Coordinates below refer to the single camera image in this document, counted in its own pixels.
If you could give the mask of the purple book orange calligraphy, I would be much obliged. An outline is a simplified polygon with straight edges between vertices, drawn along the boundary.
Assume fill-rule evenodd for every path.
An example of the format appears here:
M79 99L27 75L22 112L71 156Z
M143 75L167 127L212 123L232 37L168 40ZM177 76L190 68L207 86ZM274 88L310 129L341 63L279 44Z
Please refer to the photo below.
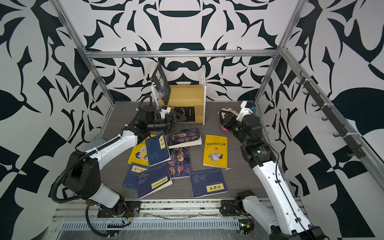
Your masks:
M169 149L192 147L202 145L202 137L199 128L181 129L171 134L168 139Z

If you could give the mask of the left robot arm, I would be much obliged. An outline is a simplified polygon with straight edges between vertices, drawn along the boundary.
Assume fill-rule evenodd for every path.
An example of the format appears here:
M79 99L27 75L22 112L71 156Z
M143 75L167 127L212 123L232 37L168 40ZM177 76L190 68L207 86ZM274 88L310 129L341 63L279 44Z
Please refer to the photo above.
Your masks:
M123 209L124 197L104 185L100 171L121 153L140 144L151 132L168 133L186 117L170 107L139 103L136 115L113 139L86 152L75 151L67 167L54 181L50 197L55 203L86 200L109 209Z

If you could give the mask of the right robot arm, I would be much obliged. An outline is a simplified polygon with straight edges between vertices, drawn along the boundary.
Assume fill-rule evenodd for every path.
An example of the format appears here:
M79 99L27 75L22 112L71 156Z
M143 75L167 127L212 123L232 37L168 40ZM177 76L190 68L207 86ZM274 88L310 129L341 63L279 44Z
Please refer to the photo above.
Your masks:
M285 182L273 148L263 136L260 118L249 112L241 117L233 112L220 110L221 126L231 132L241 143L241 153L261 181L273 210L265 207L250 191L238 193L242 210L251 215L271 240L324 240L326 235L314 226L296 203Z

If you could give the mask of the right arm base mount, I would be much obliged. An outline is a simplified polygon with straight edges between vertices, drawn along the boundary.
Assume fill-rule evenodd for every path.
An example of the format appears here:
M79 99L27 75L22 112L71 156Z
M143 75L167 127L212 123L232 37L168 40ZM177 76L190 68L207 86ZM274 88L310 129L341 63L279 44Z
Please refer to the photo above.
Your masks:
M225 217L231 216L248 216L243 208L243 203L239 199L221 200L219 212Z

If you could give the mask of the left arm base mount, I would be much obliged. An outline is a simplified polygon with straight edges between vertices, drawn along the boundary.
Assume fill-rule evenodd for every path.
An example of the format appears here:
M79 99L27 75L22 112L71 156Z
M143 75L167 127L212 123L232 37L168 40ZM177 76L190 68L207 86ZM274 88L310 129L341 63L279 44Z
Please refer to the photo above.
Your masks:
M125 217L130 218L138 215L141 209L141 201L125 201L119 202L113 208L107 208L101 205L98 215L98 218L112 218L112 217Z

